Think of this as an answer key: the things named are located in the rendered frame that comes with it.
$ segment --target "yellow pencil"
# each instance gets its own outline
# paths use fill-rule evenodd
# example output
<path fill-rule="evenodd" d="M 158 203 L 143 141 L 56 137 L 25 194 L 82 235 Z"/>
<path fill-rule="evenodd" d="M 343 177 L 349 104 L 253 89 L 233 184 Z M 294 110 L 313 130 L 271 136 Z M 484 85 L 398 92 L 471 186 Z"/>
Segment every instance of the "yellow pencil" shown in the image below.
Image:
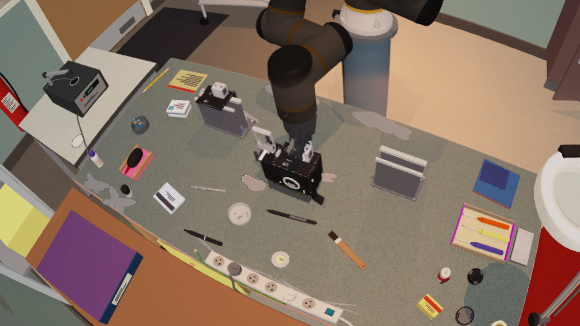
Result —
<path fill-rule="evenodd" d="M 164 75 L 164 74 L 167 72 L 167 70 L 169 70 L 169 68 L 165 69 L 165 71 L 164 71 L 164 72 L 162 72 L 161 74 L 159 74 L 159 76 L 157 76 L 157 78 L 155 78 L 155 80 L 154 80 L 154 81 L 152 81 L 152 82 L 151 82 L 151 84 L 149 84 L 149 86 L 147 86 L 147 88 L 145 88 L 145 89 L 143 90 L 143 93 L 145 93 L 145 92 L 146 92 L 146 91 L 149 89 L 149 87 L 153 86 L 153 84 L 155 84 L 155 82 L 156 82 L 156 81 L 157 81 L 159 78 L 161 78 L 161 76 L 163 76 L 163 75 Z"/>

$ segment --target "brown desk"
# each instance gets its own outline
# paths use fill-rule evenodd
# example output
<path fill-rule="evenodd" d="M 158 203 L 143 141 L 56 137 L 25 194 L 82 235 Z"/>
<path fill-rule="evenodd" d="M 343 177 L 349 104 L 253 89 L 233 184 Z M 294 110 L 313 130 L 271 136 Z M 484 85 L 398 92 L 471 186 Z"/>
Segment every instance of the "brown desk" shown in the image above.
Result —
<path fill-rule="evenodd" d="M 187 266 L 125 226 L 76 189 L 68 193 L 26 257 L 34 268 L 38 268 L 71 210 L 143 255 L 138 272 L 109 325 L 306 325 Z M 58 292 L 89 322 L 101 324 Z"/>

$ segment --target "black pen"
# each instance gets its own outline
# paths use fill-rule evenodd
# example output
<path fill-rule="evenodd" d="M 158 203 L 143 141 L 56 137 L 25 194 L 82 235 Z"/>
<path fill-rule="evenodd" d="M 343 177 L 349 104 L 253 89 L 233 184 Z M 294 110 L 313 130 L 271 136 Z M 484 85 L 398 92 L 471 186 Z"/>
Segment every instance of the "black pen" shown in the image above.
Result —
<path fill-rule="evenodd" d="M 193 235 L 194 237 L 200 238 L 201 240 L 207 241 L 209 243 L 213 243 L 213 244 L 218 245 L 218 246 L 221 246 L 223 244 L 221 241 L 217 241 L 217 240 L 212 239 L 210 237 L 206 237 L 205 235 L 201 235 L 201 234 L 199 234 L 197 232 L 193 232 L 191 230 L 183 229 L 183 231 Z"/>
<path fill-rule="evenodd" d="M 282 216 L 282 217 L 285 217 L 285 218 L 293 219 L 293 220 L 296 220 L 296 221 L 300 221 L 300 222 L 304 222 L 304 223 L 316 225 L 316 221 L 309 220 L 309 219 L 306 219 L 306 218 L 303 218 L 303 217 L 298 217 L 298 216 L 294 216 L 294 215 L 290 215 L 290 214 L 278 212 L 278 211 L 275 211 L 273 209 L 267 209 L 267 211 L 270 214 L 274 214 L 274 215 Z"/>

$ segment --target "fire extinguisher label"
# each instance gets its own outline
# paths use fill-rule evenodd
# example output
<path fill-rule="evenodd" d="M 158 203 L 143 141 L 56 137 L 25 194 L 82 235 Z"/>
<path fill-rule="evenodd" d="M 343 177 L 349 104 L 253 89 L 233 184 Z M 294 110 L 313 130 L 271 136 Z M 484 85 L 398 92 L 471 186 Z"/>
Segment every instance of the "fire extinguisher label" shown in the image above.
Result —
<path fill-rule="evenodd" d="M 16 101 L 16 99 L 14 98 L 14 96 L 12 96 L 12 93 L 10 92 L 8 92 L 6 96 L 4 96 L 4 98 L 2 99 L 2 104 L 4 104 L 8 108 L 8 111 L 10 111 L 10 113 L 14 113 L 14 110 L 16 110 L 16 108 L 18 108 L 18 106 L 20 105 L 20 103 Z"/>

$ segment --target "gray tabletop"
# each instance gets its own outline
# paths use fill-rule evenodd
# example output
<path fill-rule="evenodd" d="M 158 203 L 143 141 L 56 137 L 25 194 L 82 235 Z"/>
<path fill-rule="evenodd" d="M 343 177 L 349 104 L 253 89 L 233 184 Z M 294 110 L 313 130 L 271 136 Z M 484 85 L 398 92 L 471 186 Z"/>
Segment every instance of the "gray tabletop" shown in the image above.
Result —
<path fill-rule="evenodd" d="M 127 207 L 125 215 L 161 239 L 192 257 L 198 249 L 204 259 L 209 251 L 183 229 L 218 239 L 224 245 L 211 245 L 213 250 L 229 259 L 283 279 L 319 300 L 355 305 L 342 306 L 357 313 L 343 314 L 354 325 L 452 325 L 455 312 L 463 306 L 475 312 L 471 325 L 488 326 L 497 320 L 517 324 L 541 229 L 533 201 L 535 174 L 411 127 L 405 126 L 412 131 L 409 140 L 383 133 L 356 120 L 352 115 L 356 108 L 321 98 L 313 145 L 322 155 L 324 172 L 337 175 L 333 183 L 323 182 L 318 190 L 327 198 L 326 207 L 270 188 L 254 192 L 242 177 L 267 179 L 254 158 L 253 151 L 258 149 L 253 135 L 239 139 L 204 126 L 195 104 L 187 119 L 168 117 L 165 110 L 172 99 L 193 102 L 195 94 L 166 86 L 180 69 L 208 74 L 202 87 L 216 81 L 226 83 L 242 99 L 244 110 L 259 120 L 256 125 L 272 131 L 276 142 L 283 143 L 288 135 L 273 97 L 264 90 L 267 82 L 175 59 L 166 67 L 170 67 L 168 73 L 133 102 L 96 149 L 105 165 L 97 169 L 85 164 L 78 182 L 84 183 L 91 173 L 117 189 L 127 184 L 137 203 Z M 151 124 L 142 135 L 130 128 L 131 118 L 138 115 L 146 116 Z M 133 181 L 118 169 L 137 144 L 153 151 L 155 157 L 139 181 Z M 371 186 L 381 145 L 428 162 L 417 201 Z M 484 158 L 520 175 L 511 209 L 473 193 Z M 165 182 L 186 198 L 173 215 L 153 198 Z M 191 185 L 227 192 L 194 190 Z M 97 195 L 108 196 L 105 192 Z M 241 227 L 226 217 L 230 205 L 237 202 L 247 203 L 253 212 L 249 224 Z M 452 248 L 451 238 L 464 203 L 512 219 L 517 227 L 533 232 L 528 265 L 498 264 Z M 266 209 L 318 224 L 274 216 Z M 365 270 L 333 243 L 330 231 L 368 265 Z M 277 251 L 290 256 L 284 269 L 271 263 Z M 449 267 L 452 274 L 449 282 L 440 285 L 437 274 L 443 267 Z M 472 268 L 485 274 L 477 286 L 467 282 Z M 416 307 L 426 294 L 443 306 L 432 321 Z"/>
<path fill-rule="evenodd" d="M 87 48 L 76 62 L 99 69 L 109 84 L 103 95 L 93 104 L 79 122 L 87 145 L 90 145 L 103 129 L 111 116 L 128 100 L 133 92 L 151 75 L 156 64 L 111 53 Z M 60 67 L 47 67 L 48 71 Z M 20 128 L 60 155 L 72 165 L 78 165 L 85 153 L 84 145 L 73 147 L 73 139 L 80 135 L 77 117 L 60 106 L 52 103 L 44 95 L 20 123 Z"/>

